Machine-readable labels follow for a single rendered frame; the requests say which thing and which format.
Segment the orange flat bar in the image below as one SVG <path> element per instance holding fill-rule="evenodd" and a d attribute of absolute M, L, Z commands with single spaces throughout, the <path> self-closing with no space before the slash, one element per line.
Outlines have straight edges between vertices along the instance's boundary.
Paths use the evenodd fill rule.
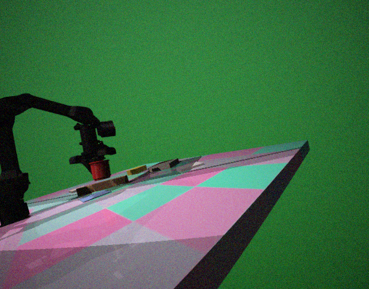
<path fill-rule="evenodd" d="M 112 178 L 110 180 L 106 180 L 106 181 L 102 181 L 96 184 L 92 184 L 89 186 L 84 186 L 84 187 L 80 187 L 77 190 L 77 195 L 81 196 L 81 195 L 85 195 L 91 192 L 97 192 L 103 189 L 107 189 L 110 187 L 114 187 L 123 183 L 127 183 L 129 182 L 128 180 L 128 176 L 120 176 L 120 177 L 116 177 L 116 178 Z"/>

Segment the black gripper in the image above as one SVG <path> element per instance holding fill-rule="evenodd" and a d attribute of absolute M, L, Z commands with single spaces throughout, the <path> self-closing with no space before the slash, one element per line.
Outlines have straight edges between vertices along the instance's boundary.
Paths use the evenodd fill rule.
<path fill-rule="evenodd" d="M 114 155 L 116 154 L 116 150 L 113 147 L 105 147 L 99 149 L 100 140 L 97 140 L 97 137 L 88 137 L 81 139 L 79 143 L 82 145 L 83 153 L 82 155 L 70 157 L 70 164 L 82 163 L 92 174 L 91 165 L 89 163 L 103 161 L 105 158 L 104 155 Z"/>

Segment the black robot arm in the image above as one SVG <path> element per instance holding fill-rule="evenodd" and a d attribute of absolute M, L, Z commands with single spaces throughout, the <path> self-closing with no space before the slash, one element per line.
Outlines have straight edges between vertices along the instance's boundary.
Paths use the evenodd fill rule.
<path fill-rule="evenodd" d="M 18 156 L 13 136 L 15 116 L 30 108 L 41 109 L 54 114 L 67 116 L 78 123 L 73 127 L 80 130 L 81 139 L 88 137 L 116 136 L 112 120 L 100 122 L 90 108 L 85 106 L 68 106 L 53 102 L 29 93 L 0 99 L 0 227 L 10 225 L 30 214 L 24 193 L 30 184 L 28 173 L 19 168 Z M 79 124 L 81 123 L 81 124 Z M 90 126 L 89 126 L 90 125 Z"/>

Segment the yellow rectangular block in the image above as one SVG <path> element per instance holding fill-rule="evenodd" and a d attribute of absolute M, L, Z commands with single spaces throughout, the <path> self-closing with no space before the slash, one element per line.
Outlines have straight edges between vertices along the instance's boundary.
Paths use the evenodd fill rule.
<path fill-rule="evenodd" d="M 128 176 L 135 175 L 135 174 L 138 174 L 140 172 L 143 172 L 144 170 L 147 170 L 146 165 L 135 167 L 135 168 L 133 168 L 131 170 L 128 170 L 127 171 L 127 174 L 128 174 Z"/>

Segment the beige flat rectangular block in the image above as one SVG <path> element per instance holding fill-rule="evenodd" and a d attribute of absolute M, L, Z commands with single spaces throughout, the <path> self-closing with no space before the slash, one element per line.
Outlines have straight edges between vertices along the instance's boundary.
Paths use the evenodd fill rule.
<path fill-rule="evenodd" d="M 169 168 L 173 167 L 174 165 L 176 165 L 178 162 L 179 162 L 178 158 L 173 159 L 173 160 L 163 161 L 163 162 L 160 162 L 160 163 L 148 168 L 148 170 L 149 170 L 149 173 L 151 173 L 151 172 L 156 172 L 156 171 L 159 171 L 159 170 L 169 169 Z"/>

